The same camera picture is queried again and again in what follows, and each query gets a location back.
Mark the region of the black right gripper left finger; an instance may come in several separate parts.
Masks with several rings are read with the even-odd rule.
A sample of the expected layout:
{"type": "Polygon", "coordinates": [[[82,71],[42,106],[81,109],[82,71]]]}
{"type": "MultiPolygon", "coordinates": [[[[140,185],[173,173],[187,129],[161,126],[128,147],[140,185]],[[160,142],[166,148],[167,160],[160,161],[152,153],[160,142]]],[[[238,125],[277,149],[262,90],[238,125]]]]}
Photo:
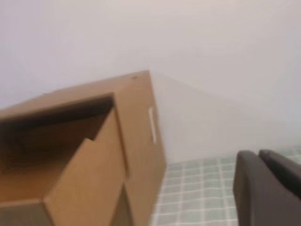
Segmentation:
{"type": "Polygon", "coordinates": [[[301,198],[279,182],[259,154],[238,152],[233,194],[240,226],[301,224],[301,198]]]}

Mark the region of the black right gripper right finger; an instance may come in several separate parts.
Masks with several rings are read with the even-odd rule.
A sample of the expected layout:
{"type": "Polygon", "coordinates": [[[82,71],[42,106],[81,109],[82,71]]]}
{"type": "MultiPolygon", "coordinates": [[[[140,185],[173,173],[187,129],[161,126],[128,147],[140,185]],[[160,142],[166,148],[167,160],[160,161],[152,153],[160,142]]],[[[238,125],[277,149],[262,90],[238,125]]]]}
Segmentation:
{"type": "Polygon", "coordinates": [[[261,149],[259,151],[259,157],[283,186],[299,198],[301,197],[300,164],[267,149],[261,149]]]}

